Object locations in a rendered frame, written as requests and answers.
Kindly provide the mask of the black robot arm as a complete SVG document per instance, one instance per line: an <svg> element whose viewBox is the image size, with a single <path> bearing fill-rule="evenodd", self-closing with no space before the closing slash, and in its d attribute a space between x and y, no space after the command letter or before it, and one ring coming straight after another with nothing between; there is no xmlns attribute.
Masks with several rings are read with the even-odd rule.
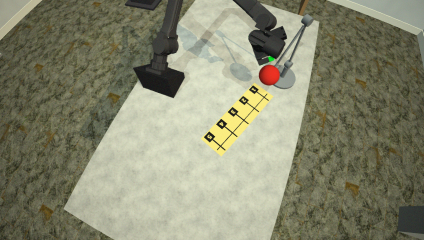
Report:
<svg viewBox="0 0 424 240"><path fill-rule="evenodd" d="M233 0L255 22L256 29L250 32L248 40L255 49L262 48L262 52L277 59L282 53L287 39L283 26L273 29L277 24L276 17L257 0ZM160 32L153 40L153 59L145 71L162 75L170 72L167 57L177 53L179 49L177 25L183 0L168 0L165 17ZM273 29L273 30L272 30Z"/></svg>

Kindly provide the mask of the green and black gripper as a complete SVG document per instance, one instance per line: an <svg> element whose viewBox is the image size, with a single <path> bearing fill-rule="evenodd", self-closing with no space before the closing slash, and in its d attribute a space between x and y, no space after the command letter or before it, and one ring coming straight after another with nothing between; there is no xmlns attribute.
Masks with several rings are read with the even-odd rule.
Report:
<svg viewBox="0 0 424 240"><path fill-rule="evenodd" d="M252 49L253 49L254 55L256 57L256 60L257 60L259 66L275 60L273 57L271 57L268 54L262 52L262 48L254 48L252 46ZM267 57L267 56L269 56L269 57ZM264 58L264 57L266 57L266 58Z"/></svg>

